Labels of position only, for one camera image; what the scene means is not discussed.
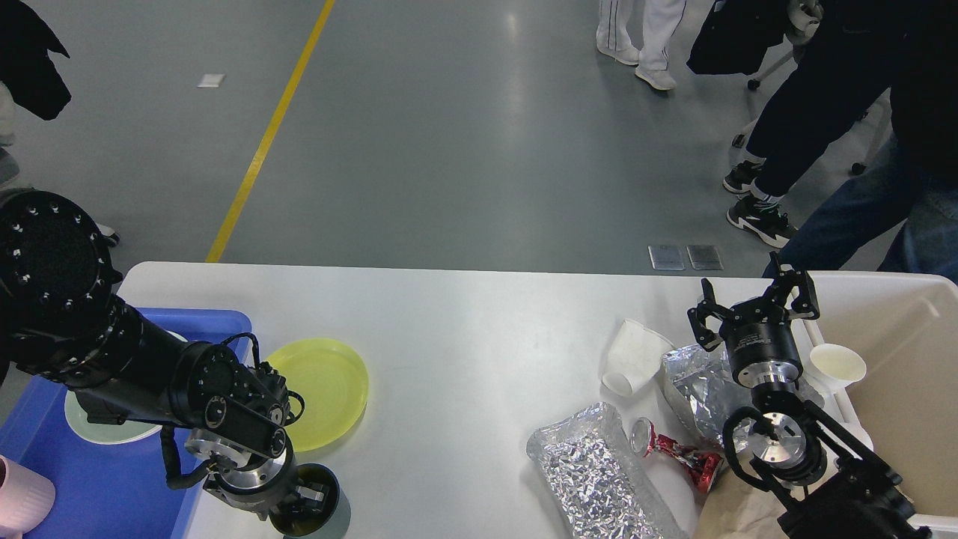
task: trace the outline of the metal floor plate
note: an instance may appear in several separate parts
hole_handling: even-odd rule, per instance
[[[649,258],[653,270],[682,271],[685,261],[678,246],[649,246]]]
[[[724,270],[719,249],[715,246],[686,246],[693,270]]]

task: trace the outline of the foil-wrapped package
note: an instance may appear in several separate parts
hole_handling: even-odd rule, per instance
[[[752,406],[751,392],[735,383],[725,346],[706,352],[692,344],[662,356],[662,376],[658,379],[666,402],[683,426],[697,438],[698,445],[721,451],[721,431],[733,411]],[[824,399],[808,384],[798,392],[822,406]],[[737,451],[745,448],[750,421],[735,430]]]
[[[597,403],[535,431],[526,454],[576,539],[688,539],[632,452],[612,405]]]

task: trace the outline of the floor marking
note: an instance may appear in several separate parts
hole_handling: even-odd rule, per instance
[[[276,110],[273,111],[273,117],[269,120],[266,133],[262,135],[260,146],[253,155],[253,161],[250,162],[249,168],[246,169],[246,175],[239,185],[239,190],[233,199],[233,204],[230,205],[230,210],[226,212],[226,219],[223,220],[223,224],[219,227],[217,238],[213,241],[213,246],[210,247],[210,252],[206,255],[206,262],[219,262],[220,257],[223,256],[223,251],[226,250],[226,244],[229,243],[230,236],[233,234],[233,228],[236,227],[237,221],[240,219],[242,208],[246,205],[246,200],[249,198],[250,191],[253,190],[253,184],[256,183],[257,176],[260,175],[260,168],[262,168],[262,163],[266,160],[269,147],[273,145],[273,139],[276,138],[276,132],[280,129],[280,124],[286,116],[289,103],[292,101],[293,95],[296,94],[296,87],[299,86],[303,72],[306,71],[309,57],[312,56],[312,50],[316,47],[316,41],[319,40],[319,35],[322,34],[323,27],[326,26],[326,19],[330,18],[330,11],[332,11],[333,4],[335,4],[335,0],[326,0],[326,5],[323,6],[323,10],[319,13],[319,18],[316,19],[315,26],[312,27],[312,33],[309,34],[306,46],[303,47],[303,52],[300,54],[299,60],[296,61],[293,74],[289,76],[289,82],[286,83],[283,97],[280,98],[279,104],[276,105]]]

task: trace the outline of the person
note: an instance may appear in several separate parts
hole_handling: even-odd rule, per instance
[[[902,223],[879,271],[933,273],[958,284],[958,105],[948,38],[958,2],[935,0],[903,46],[892,82],[893,135],[864,175],[842,184],[779,253],[797,270],[838,270]],[[766,268],[771,277],[774,268]]]
[[[625,65],[635,66],[635,76],[652,88],[675,88],[669,73],[669,40],[685,13],[686,0],[646,0],[642,14],[642,50],[632,45],[626,24],[635,0],[600,0],[596,48]]]
[[[907,21],[921,3],[824,3],[797,69],[765,105],[744,161],[722,181],[741,196],[726,213],[728,222],[777,248],[794,236],[782,198],[888,88],[901,65]]]
[[[0,0],[0,191],[33,188],[4,148],[16,138],[16,105],[43,120],[53,120],[70,102],[70,91],[50,61],[50,51],[70,58],[50,27],[29,6],[20,0]],[[109,246],[120,242],[116,230],[102,224],[98,227]]]

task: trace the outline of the pink cup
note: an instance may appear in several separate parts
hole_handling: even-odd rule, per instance
[[[50,513],[57,490],[47,478],[0,456],[0,536],[20,539]]]

